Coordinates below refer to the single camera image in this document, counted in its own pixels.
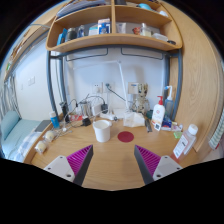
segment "white plastic cup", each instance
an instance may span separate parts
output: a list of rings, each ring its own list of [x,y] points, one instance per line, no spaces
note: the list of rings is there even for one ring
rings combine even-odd
[[[93,128],[98,142],[107,142],[110,139],[110,126],[112,126],[112,123],[106,120],[93,122]]]

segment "charger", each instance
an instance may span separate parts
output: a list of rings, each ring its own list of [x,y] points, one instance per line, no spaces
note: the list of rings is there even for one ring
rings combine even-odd
[[[106,103],[101,105],[102,113],[106,114],[108,112],[108,105]]]
[[[82,119],[82,126],[89,126],[91,124],[91,121],[88,117],[85,117]]]

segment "curtain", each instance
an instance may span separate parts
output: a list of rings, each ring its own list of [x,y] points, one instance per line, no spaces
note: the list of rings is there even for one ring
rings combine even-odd
[[[2,121],[6,113],[10,110],[16,111],[21,118],[16,100],[13,76],[10,76],[8,78],[0,91],[0,122]]]

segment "red coaster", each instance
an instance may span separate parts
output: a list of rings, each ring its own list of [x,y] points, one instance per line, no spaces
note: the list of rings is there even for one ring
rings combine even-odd
[[[131,142],[134,139],[134,135],[128,131],[120,132],[117,137],[121,142]]]

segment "lotion bottle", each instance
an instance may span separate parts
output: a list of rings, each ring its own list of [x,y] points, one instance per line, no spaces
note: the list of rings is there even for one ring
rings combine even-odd
[[[160,124],[162,126],[164,114],[165,114],[165,107],[163,106],[163,97],[160,97],[160,101],[158,104],[154,106],[153,114],[152,114],[152,124],[155,125]]]

